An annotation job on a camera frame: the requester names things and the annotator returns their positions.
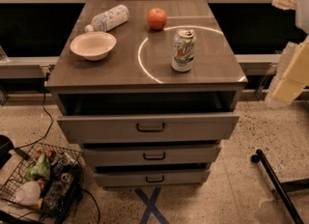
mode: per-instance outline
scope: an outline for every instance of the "drawer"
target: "drawer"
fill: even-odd
[[[98,174],[95,180],[102,187],[153,186],[165,184],[203,183],[207,180],[210,169],[153,171],[153,172],[123,172]]]
[[[82,157],[92,167],[182,164],[215,162],[219,152],[220,146],[216,144],[195,145],[192,142],[192,145],[185,146],[84,149]]]
[[[236,113],[129,116],[63,116],[58,124],[70,143],[205,141],[229,139]]]

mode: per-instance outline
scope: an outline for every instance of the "can lid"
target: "can lid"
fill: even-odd
[[[94,28],[93,25],[87,25],[87,26],[85,26],[85,31],[86,31],[86,33],[88,33],[88,32],[94,32],[94,31],[95,31],[95,28]]]
[[[180,29],[177,34],[183,38],[192,38],[195,33],[193,29]]]

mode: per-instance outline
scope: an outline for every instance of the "black metal stand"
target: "black metal stand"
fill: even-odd
[[[275,173],[273,172],[266,156],[264,155],[262,150],[257,150],[256,154],[251,156],[251,161],[254,163],[258,163],[262,161],[264,168],[267,171],[273,185],[275,186],[279,196],[281,197],[284,205],[286,206],[287,210],[289,211],[291,218],[295,222],[295,224],[303,224],[301,217],[299,216],[294,204],[292,203],[290,197],[288,196],[288,192],[297,191],[300,189],[309,188],[309,179],[306,180],[299,180],[299,181],[292,181],[292,182],[283,182],[281,183]]]

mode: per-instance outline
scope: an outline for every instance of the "black tripod leg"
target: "black tripod leg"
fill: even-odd
[[[293,219],[293,221],[295,222],[295,224],[304,224],[304,222],[302,221],[302,219],[300,218],[294,204],[292,203],[290,197],[288,196],[288,194],[286,193],[286,191],[283,189],[283,187],[281,186],[281,182],[278,180],[277,176],[275,175],[275,173],[273,172],[266,156],[264,155],[262,150],[257,150],[256,154],[252,155],[251,157],[251,161],[252,162],[259,162],[259,160],[262,161],[262,164],[265,168],[265,170],[267,171],[268,176],[270,177],[273,185],[275,186],[279,196],[281,197],[284,205],[286,206],[287,210],[289,211],[291,218]]]

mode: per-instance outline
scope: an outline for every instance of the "cable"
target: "cable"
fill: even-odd
[[[31,146],[31,145],[34,145],[40,141],[42,141],[49,133],[51,127],[52,127],[52,124],[54,122],[52,116],[50,115],[50,113],[45,109],[45,101],[46,101],[46,89],[44,88],[44,92],[43,92],[43,101],[42,101],[42,109],[44,110],[44,112],[49,116],[50,118],[50,124],[49,124],[49,127],[45,133],[45,135],[43,137],[41,137],[40,139],[30,143],[30,144],[26,144],[26,145],[23,145],[23,146],[20,146],[20,147],[17,147],[16,149],[21,149],[21,148],[25,148],[25,147],[28,147],[28,146]]]
[[[98,210],[98,222],[97,222],[97,223],[99,224],[99,222],[100,222],[100,211],[99,211],[98,203],[97,203],[95,197],[94,197],[93,194],[91,194],[87,189],[81,189],[81,190],[83,190],[83,191],[85,191],[87,194],[89,194],[89,195],[91,196],[91,198],[94,200],[94,203],[95,203],[95,205],[96,205],[96,207],[97,207],[97,210]]]

